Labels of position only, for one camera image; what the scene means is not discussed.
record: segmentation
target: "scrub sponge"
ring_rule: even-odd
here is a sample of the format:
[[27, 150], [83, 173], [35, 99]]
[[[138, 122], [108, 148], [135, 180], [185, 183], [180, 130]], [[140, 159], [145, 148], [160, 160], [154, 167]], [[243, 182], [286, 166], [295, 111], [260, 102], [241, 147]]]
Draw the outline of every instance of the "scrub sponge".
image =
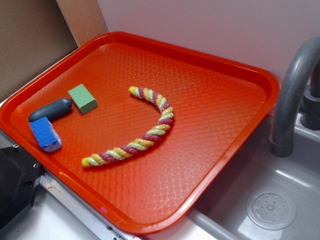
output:
[[44, 151], [50, 153], [61, 148], [61, 139], [47, 117], [44, 116], [29, 124], [36, 140]]
[[82, 114], [86, 114], [98, 106], [96, 99], [83, 84], [69, 90], [68, 93]]

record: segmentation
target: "plastic tray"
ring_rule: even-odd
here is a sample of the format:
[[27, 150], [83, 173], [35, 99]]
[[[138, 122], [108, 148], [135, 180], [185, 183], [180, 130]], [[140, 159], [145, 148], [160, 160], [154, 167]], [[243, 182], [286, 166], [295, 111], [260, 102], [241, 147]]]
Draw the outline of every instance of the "plastic tray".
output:
[[[29, 114], [84, 84], [98, 107], [52, 122], [62, 148], [38, 146]], [[130, 86], [161, 93], [174, 108], [166, 137], [119, 164], [83, 168], [92, 153], [128, 144], [160, 117]], [[277, 80], [267, 71], [155, 40], [113, 32], [95, 38], [14, 94], [0, 128], [118, 228], [153, 233], [193, 206], [273, 107]]]

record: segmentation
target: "sink basin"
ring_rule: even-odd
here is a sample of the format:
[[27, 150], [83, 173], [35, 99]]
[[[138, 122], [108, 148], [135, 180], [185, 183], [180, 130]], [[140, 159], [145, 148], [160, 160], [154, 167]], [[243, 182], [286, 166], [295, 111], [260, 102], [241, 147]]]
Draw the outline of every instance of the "sink basin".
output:
[[269, 151], [271, 117], [249, 137], [188, 216], [218, 239], [318, 240], [320, 133], [296, 125], [294, 152]]

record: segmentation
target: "rope toy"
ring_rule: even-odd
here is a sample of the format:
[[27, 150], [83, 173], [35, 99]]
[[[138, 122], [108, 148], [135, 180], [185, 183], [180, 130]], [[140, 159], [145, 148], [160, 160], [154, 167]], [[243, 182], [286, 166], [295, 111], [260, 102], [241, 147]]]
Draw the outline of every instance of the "rope toy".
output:
[[157, 141], [161, 140], [161, 136], [166, 134], [173, 123], [173, 108], [166, 98], [161, 94], [143, 87], [131, 86], [129, 88], [129, 93], [135, 97], [143, 100], [147, 100], [153, 105], [155, 105], [161, 112], [161, 117], [152, 129], [150, 129], [141, 138], [137, 138], [128, 145], [123, 145], [121, 147], [115, 147], [112, 150], [106, 152], [101, 152], [99, 154], [93, 154], [90, 157], [82, 159], [83, 167], [90, 166], [102, 166], [109, 163], [115, 163], [117, 161], [123, 161], [133, 155], [140, 153], [141, 151], [147, 150], [149, 147], [153, 146]]

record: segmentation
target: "tray rim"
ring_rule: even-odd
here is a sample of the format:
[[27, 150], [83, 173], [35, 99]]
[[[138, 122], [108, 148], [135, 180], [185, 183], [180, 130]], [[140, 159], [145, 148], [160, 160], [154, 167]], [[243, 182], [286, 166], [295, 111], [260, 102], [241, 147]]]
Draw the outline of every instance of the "tray rim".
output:
[[[19, 135], [19, 130], [14, 126], [10, 125], [10, 114], [15, 110], [16, 106], [23, 103], [30, 96], [39, 91], [42, 87], [46, 86], [48, 83], [53, 81], [67, 69], [72, 67], [75, 63], [85, 58], [88, 54], [96, 50], [97, 48], [110, 44], [110, 43], [122, 43], [129, 45], [131, 47], [136, 47], [139, 49], [147, 50], [156, 54], [163, 56], [168, 56], [168, 54], [174, 54], [178, 61], [185, 63], [190, 63], [199, 67], [208, 68], [210, 70], [215, 69], [216, 72], [227, 74], [232, 77], [240, 78], [248, 82], [255, 83], [259, 85], [266, 94], [266, 102], [262, 108], [256, 113], [255, 117], [248, 123], [248, 125], [241, 131], [240, 135], [235, 139], [235, 141], [229, 146], [226, 153], [217, 161], [217, 163], [208, 171], [206, 176], [201, 182], [196, 186], [196, 188], [191, 192], [191, 194], [184, 200], [181, 206], [169, 217], [164, 220], [154, 222], [154, 223], [137, 223], [132, 221], [124, 213], [117, 209], [107, 209], [106, 211], [99, 209], [97, 206], [97, 201], [100, 206], [104, 206], [105, 201], [108, 201], [101, 196], [99, 193], [95, 192], [93, 189], [87, 189], [84, 186], [77, 183], [77, 181], [70, 178], [69, 175], [60, 172], [55, 164], [53, 164], [48, 157], [43, 162], [44, 167], [55, 175], [59, 180], [71, 188], [76, 194], [88, 202], [92, 207], [94, 207], [100, 214], [111, 221], [114, 225], [120, 229], [130, 232], [133, 234], [150, 234], [158, 232], [165, 229], [178, 221], [180, 218], [185, 216], [188, 210], [194, 205], [197, 199], [202, 195], [202, 193], [207, 189], [211, 182], [214, 181], [217, 174], [224, 168], [232, 156], [237, 152], [237, 150], [242, 146], [242, 144], [247, 140], [252, 131], [260, 124], [260, 122], [265, 118], [268, 112], [272, 109], [274, 104], [278, 99], [278, 94], [280, 91], [279, 83], [276, 78], [268, 71], [240, 63], [237, 61], [229, 60], [226, 58], [210, 55], [207, 53], [198, 52], [195, 50], [190, 50], [184, 47], [172, 45], [169, 43], [160, 42], [157, 40], [149, 39], [142, 36], [133, 35], [125, 32], [111, 32], [98, 36], [82, 47], [75, 50], [73, 53], [50, 67], [48, 70], [40, 74], [33, 81], [28, 83], [25, 87], [21, 88], [15, 94], [13, 94], [0, 108], [0, 129], [6, 132], [11, 138], [13, 138], [17, 143], [23, 146], [28, 152], [35, 158], [43, 159], [43, 152], [31, 145], [28, 140], [24, 139]], [[260, 81], [246, 80], [244, 76], [250, 74], [256, 76]]]

